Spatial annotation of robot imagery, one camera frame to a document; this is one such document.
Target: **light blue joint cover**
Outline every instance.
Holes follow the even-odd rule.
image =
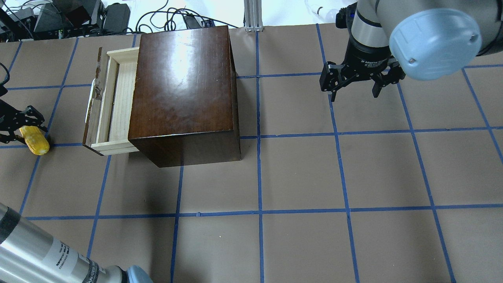
[[[148,274],[138,265],[133,265],[128,268],[127,276],[129,283],[153,283],[152,279],[148,277]]]
[[[475,58],[481,45],[477,22],[462,11],[447,8],[409,16],[389,37],[391,53],[403,71],[421,81],[456,72]]]

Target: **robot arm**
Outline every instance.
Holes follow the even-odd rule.
[[[464,67],[477,55],[503,50],[501,0],[359,0],[337,15],[349,31],[342,64],[326,62],[322,91],[373,80],[374,97],[405,74],[435,80]]]

